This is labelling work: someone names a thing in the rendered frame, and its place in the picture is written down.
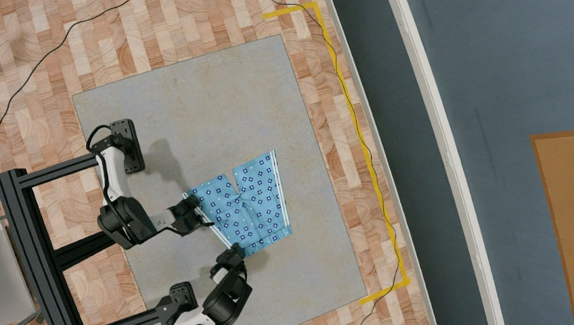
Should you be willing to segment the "light blue patterned shorts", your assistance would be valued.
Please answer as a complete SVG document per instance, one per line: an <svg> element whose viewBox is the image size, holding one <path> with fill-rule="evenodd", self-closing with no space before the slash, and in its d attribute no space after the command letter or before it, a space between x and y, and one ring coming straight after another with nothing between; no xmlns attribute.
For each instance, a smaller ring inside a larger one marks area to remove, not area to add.
<svg viewBox="0 0 574 325"><path fill-rule="evenodd" d="M180 194L195 194L194 211L230 249L238 243L246 257L292 234L275 149L232 169L240 192L225 174ZM245 257L245 258L246 258Z"/></svg>

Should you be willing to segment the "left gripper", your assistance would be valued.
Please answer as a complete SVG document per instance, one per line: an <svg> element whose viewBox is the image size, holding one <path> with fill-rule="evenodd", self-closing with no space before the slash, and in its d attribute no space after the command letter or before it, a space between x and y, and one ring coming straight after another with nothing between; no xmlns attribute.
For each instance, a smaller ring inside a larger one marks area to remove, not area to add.
<svg viewBox="0 0 574 325"><path fill-rule="evenodd" d="M199 206L200 199L196 195L191 194L189 195L189 197L187 197L185 200L183 199L178 204L182 205L185 208L185 214L187 214L190 209L194 210L196 207Z"/></svg>

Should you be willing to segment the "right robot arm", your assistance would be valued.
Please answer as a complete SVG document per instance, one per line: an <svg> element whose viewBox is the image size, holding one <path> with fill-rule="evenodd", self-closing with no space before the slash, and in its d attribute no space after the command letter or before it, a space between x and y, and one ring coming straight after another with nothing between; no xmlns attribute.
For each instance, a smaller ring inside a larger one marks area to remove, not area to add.
<svg viewBox="0 0 574 325"><path fill-rule="evenodd" d="M236 273L233 268L246 257L244 250L237 246L228 256L220 260L210 270L210 278L217 284L203 305L195 308L187 285L169 291L175 312L167 325L233 325L243 310L252 287L246 283L242 291L242 280L238 277L247 272L245 264ZM238 299L236 302L232 300ZM237 304L240 306L237 307ZM216 319L215 319L216 318Z"/></svg>

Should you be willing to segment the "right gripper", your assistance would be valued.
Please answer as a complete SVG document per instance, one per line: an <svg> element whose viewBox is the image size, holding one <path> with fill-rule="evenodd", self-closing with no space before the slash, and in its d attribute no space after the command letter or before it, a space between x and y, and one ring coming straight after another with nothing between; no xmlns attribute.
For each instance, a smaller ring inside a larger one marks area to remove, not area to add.
<svg viewBox="0 0 574 325"><path fill-rule="evenodd" d="M220 260L227 258L227 255L229 255L237 246L241 247L238 243L234 243L230 246L230 249L226 249L223 253L221 253L217 259L215 260L217 263L220 262Z"/></svg>

